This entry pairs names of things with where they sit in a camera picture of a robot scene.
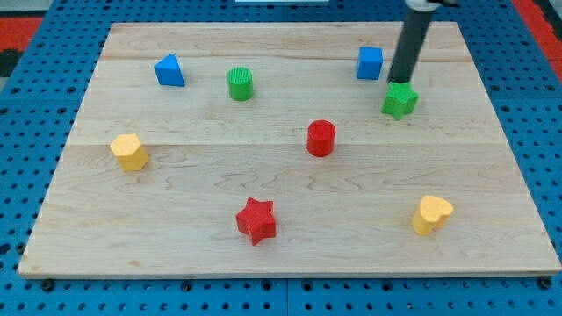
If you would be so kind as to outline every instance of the blue triangular prism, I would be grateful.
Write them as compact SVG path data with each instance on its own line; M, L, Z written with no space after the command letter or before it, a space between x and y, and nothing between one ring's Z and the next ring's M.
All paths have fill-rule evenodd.
M155 72L158 77L158 83L161 85L185 86L182 69L180 69L174 54L169 54L161 61L158 61L155 64Z

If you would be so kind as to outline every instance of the blue pegboard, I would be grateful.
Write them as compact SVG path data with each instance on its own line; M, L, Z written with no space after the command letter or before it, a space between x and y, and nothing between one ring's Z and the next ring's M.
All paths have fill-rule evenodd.
M560 82L509 0L461 5L436 19L458 22L560 255ZM50 283L17 274L112 22L400 21L405 10L386 0L55 0L0 94L0 314L562 314L560 276Z

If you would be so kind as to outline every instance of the green cylinder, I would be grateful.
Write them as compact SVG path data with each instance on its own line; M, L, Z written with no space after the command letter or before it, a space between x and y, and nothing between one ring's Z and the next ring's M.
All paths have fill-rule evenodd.
M246 101L254 96L252 72L244 67L236 67L228 71L228 92L236 101Z

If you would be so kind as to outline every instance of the green star block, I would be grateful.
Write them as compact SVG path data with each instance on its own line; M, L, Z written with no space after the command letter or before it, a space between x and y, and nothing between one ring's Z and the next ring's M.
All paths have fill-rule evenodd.
M410 83L389 83L382 112L400 120L403 115L414 111L418 97Z

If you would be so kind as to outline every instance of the toy block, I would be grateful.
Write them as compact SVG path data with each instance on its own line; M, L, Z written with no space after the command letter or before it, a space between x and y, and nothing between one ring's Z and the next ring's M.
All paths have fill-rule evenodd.
M335 126L324 119L315 120L308 126L306 149L311 155L325 157L334 150Z
M174 54L169 54L161 61L155 64L156 77L158 78L158 83L161 85L169 85L176 87L185 86L184 76L182 75L182 69L179 67L176 56Z
M260 202L248 197L246 207L236 214L236 224L241 233L249 235L252 246L263 238L275 237L273 201Z
M123 171L141 170L148 162L147 151L136 134L121 134L110 145Z
M388 83L382 112L392 115L396 120L401 120L402 116L414 111L418 97L410 83Z
M378 80L383 67L383 50L378 47L359 48L357 79Z
M429 235L432 229L443 227L453 211L453 205L441 197L422 197L412 219L415 232Z
M254 96L252 72L244 67L230 69L227 75L228 93L233 100L246 101Z

